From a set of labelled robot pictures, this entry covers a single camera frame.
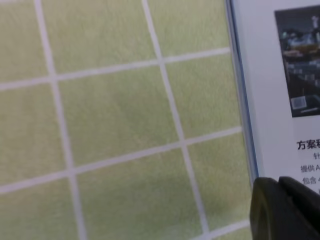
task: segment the green tile wall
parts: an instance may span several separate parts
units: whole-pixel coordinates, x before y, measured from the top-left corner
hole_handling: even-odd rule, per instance
[[[250,240],[223,0],[0,0],[0,30],[1,240]]]

